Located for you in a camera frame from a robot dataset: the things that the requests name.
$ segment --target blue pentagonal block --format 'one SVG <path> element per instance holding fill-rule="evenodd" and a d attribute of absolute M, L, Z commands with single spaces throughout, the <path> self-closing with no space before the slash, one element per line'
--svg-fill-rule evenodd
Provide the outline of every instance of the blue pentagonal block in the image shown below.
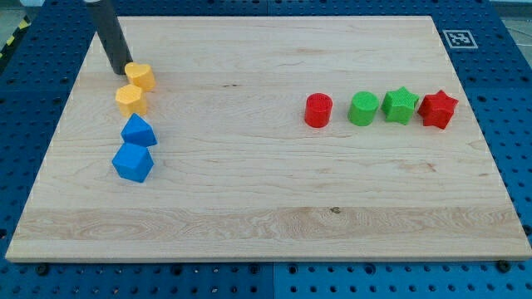
<path fill-rule="evenodd" d="M 144 182 L 153 166 L 150 151 L 144 146 L 124 143 L 112 160 L 118 175 L 139 183 Z"/>
<path fill-rule="evenodd" d="M 136 113 L 131 115 L 121 135 L 126 143 L 145 147 L 157 144 L 151 126 Z"/>

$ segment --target yellow and black hazard tape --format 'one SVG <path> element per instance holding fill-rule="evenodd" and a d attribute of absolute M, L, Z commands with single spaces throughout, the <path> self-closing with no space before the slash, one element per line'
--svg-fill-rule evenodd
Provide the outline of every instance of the yellow and black hazard tape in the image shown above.
<path fill-rule="evenodd" d="M 22 38 L 26 34 L 30 25 L 29 18 L 24 17 L 23 20 L 18 24 L 15 32 L 7 39 L 6 44 L 0 51 L 0 75 L 6 69 L 7 64 L 11 60 L 15 50 L 17 50 L 18 45 L 22 41 Z"/>

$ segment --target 3d printed block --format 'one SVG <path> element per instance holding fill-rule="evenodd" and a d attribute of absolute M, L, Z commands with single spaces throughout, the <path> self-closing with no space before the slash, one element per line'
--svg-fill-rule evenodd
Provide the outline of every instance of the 3d printed block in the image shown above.
<path fill-rule="evenodd" d="M 150 65 L 130 62 L 126 64 L 125 71 L 130 83 L 143 91 L 151 91 L 155 87 L 155 77 Z"/>
<path fill-rule="evenodd" d="M 444 91 L 426 95 L 417 113 L 423 117 L 423 125 L 434 125 L 445 129 L 455 114 L 458 100 L 451 98 Z"/>
<path fill-rule="evenodd" d="M 354 125 L 365 126 L 373 122 L 379 100 L 368 91 L 360 91 L 353 96 L 347 118 Z"/>
<path fill-rule="evenodd" d="M 116 90 L 116 104 L 125 117 L 130 117 L 133 113 L 145 115 L 148 112 L 148 103 L 142 88 L 132 84 Z"/>
<path fill-rule="evenodd" d="M 418 100 L 419 96 L 408 91 L 405 86 L 396 91 L 388 91 L 382 103 L 386 121 L 395 121 L 408 125 Z"/>
<path fill-rule="evenodd" d="M 157 139 L 151 126 L 136 113 L 131 115 L 121 135 L 126 143 L 145 147 L 157 144 Z"/>
<path fill-rule="evenodd" d="M 124 143 L 112 160 L 118 175 L 139 183 L 144 182 L 153 166 L 150 151 L 144 146 Z"/>
<path fill-rule="evenodd" d="M 326 126 L 331 117 L 333 100 L 323 93 L 315 93 L 307 98 L 307 108 L 305 110 L 305 122 L 314 127 L 322 128 Z"/>

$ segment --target wood grain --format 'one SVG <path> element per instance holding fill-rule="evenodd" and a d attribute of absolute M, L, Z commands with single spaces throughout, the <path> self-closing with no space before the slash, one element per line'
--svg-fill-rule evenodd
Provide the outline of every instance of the wood grain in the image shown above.
<path fill-rule="evenodd" d="M 14 262 L 453 261 L 532 256 L 429 17 L 124 17 L 159 144 L 111 159 L 126 84 L 96 37 L 7 251 Z M 347 121 L 399 86 L 460 100 L 444 130 Z M 303 122 L 326 92 L 330 124 Z"/>

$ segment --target blue perforated panel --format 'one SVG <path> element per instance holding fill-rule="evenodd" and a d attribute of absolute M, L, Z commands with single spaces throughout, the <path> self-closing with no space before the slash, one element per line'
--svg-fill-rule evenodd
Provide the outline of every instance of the blue perforated panel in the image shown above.
<path fill-rule="evenodd" d="M 121 15 L 431 15 L 440 34 L 469 30 L 478 49 L 444 44 L 520 219 L 532 230 L 532 72 L 488 2 L 116 0 L 115 5 Z M 0 76 L 2 256 L 93 34 L 81 0 L 48 0 Z M 389 296 L 528 298 L 532 263 L 43 267 L 0 260 L 0 298 Z"/>

